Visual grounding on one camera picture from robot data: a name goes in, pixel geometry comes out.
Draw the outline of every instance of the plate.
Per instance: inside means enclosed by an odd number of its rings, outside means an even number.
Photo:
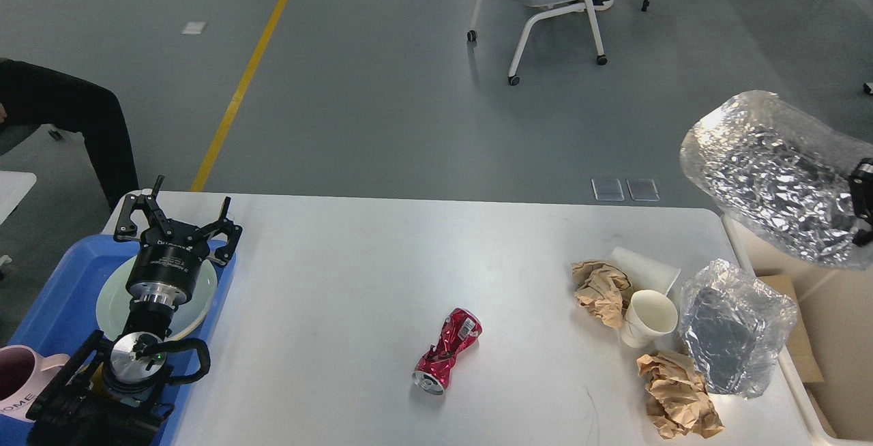
[[[134,268],[136,257],[133,256],[127,262],[112,272],[106,284],[97,296],[97,326],[106,334],[109,340],[115,340],[124,330],[124,324],[130,314],[130,293],[125,287],[128,283],[131,270]],[[200,274],[197,276],[197,284],[194,287],[194,296],[173,315],[171,330],[173,331],[167,340],[180,340],[200,325],[209,312],[212,298],[215,297],[218,287],[218,275],[212,262],[204,260],[200,266]]]

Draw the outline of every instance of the shoe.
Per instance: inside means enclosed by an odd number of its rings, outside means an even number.
[[[595,11],[606,11],[612,7],[615,0],[593,0],[595,3]]]

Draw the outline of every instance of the pink mug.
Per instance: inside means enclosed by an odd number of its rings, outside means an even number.
[[[0,349],[0,414],[32,422],[27,409],[68,360],[66,354],[44,358],[28,346]]]

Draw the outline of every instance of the blue tray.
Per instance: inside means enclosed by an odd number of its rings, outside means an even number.
[[[93,235],[76,241],[63,254],[57,268],[46,282],[46,287],[9,343],[30,346],[43,356],[57,353],[72,356],[85,342],[85,338],[98,328],[95,307],[104,282],[122,263],[135,256],[139,248],[139,243],[135,241],[119,243],[113,241],[110,235]],[[216,267],[218,287],[215,298],[202,324],[188,337],[202,338],[206,343],[209,342],[209,335],[215,328],[224,298],[227,297],[235,265],[236,258],[224,268]],[[199,366],[194,352],[171,354],[166,361],[174,366],[173,374],[192,374]],[[192,386],[196,384],[164,388],[159,402],[174,403],[175,411],[163,423],[152,442],[153,445],[169,446],[172,443],[173,434],[179,426],[181,413],[188,400],[188,390]],[[29,422],[0,415],[0,444],[24,445],[31,427]]]

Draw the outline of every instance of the person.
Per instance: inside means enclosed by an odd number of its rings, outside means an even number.
[[[112,91],[86,80],[0,57],[0,135],[10,125],[53,123],[81,132],[109,207],[139,189],[128,126]]]

